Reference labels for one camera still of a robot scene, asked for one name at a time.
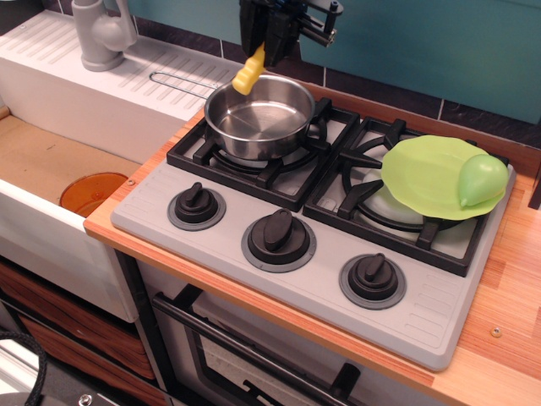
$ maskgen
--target black knob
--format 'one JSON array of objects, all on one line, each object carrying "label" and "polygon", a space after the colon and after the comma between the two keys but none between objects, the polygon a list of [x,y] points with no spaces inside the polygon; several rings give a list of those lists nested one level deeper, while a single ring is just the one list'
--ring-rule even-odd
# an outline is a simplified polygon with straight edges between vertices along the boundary
[{"label": "black knob", "polygon": [[181,193],[175,202],[175,215],[179,220],[198,224],[210,220],[218,212],[214,195],[200,182]]},{"label": "black knob", "polygon": [[286,209],[258,220],[248,237],[250,252],[272,265],[298,260],[306,254],[309,246],[310,237],[305,226]]},{"label": "black knob", "polygon": [[357,295],[368,300],[384,300],[398,288],[394,266],[383,254],[361,258],[350,270],[347,281]]}]

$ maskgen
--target metal handle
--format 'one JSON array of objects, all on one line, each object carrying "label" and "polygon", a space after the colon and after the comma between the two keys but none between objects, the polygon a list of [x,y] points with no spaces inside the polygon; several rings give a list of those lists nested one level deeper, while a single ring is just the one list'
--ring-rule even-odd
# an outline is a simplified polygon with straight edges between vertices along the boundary
[{"label": "metal handle", "polygon": [[165,86],[172,87],[173,89],[177,89],[178,91],[183,91],[184,93],[188,93],[188,94],[193,95],[193,96],[201,97],[202,99],[205,99],[205,100],[208,98],[208,96],[201,95],[200,93],[195,93],[194,91],[184,89],[183,87],[178,87],[176,85],[172,85],[171,83],[167,83],[164,80],[156,79],[154,76],[157,75],[157,74],[164,74],[165,76],[169,76],[169,77],[172,77],[172,78],[175,78],[175,79],[185,80],[185,81],[190,82],[190,83],[195,83],[196,85],[201,85],[201,86],[204,86],[204,87],[208,87],[209,89],[216,90],[218,88],[218,85],[207,85],[206,83],[200,82],[198,80],[193,80],[193,79],[187,78],[186,76],[177,76],[175,74],[170,74],[169,72],[164,72],[163,70],[156,70],[156,71],[152,72],[151,74],[149,74],[149,79],[152,80],[153,82],[159,83],[160,85],[165,85]]},{"label": "metal handle", "polygon": [[231,353],[246,359],[248,362],[259,366],[274,376],[280,377],[284,382],[307,393],[310,397],[328,405],[352,406],[352,403],[344,399],[344,392],[340,392],[341,396],[339,395],[344,400],[329,394],[323,387],[307,381],[294,370],[290,370],[271,357],[260,353],[256,348],[243,340],[234,337],[231,333],[189,311],[189,308],[201,293],[202,291],[200,289],[188,285],[174,300],[169,299],[163,293],[158,293],[152,300],[152,306],[181,322],[199,335],[209,338]]}]

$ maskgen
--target gray faucet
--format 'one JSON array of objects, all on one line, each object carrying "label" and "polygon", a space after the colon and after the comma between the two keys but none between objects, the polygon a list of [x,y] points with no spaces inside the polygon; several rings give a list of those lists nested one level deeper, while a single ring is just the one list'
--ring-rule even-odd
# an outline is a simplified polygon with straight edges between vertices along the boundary
[{"label": "gray faucet", "polygon": [[93,72],[116,68],[123,51],[137,41],[128,0],[117,0],[120,17],[107,15],[103,0],[73,0],[75,29],[83,55],[83,66]]}]

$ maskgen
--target orange plastic bowl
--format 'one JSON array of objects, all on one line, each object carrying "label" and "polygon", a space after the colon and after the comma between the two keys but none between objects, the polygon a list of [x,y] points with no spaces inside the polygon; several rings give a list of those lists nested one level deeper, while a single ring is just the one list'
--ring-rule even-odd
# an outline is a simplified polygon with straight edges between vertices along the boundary
[{"label": "orange plastic bowl", "polygon": [[60,196],[60,206],[88,217],[101,203],[117,190],[127,176],[121,173],[95,173],[77,179]]}]

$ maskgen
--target countertop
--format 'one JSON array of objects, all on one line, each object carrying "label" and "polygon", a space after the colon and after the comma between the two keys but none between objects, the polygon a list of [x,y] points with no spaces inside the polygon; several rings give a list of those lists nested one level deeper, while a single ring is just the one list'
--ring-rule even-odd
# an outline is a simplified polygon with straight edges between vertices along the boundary
[{"label": "countertop", "polygon": [[[110,216],[130,190],[188,133],[197,113],[111,198],[85,220],[87,233],[168,274],[240,305],[349,359],[448,404],[541,404],[541,211],[528,208],[541,151],[318,86],[306,85],[316,99],[362,117],[402,118],[419,131],[476,140],[481,148],[508,156],[516,184],[496,235],[450,366],[433,372],[382,348],[244,287],[183,257],[116,229]],[[498,328],[500,334],[493,334]]]}]

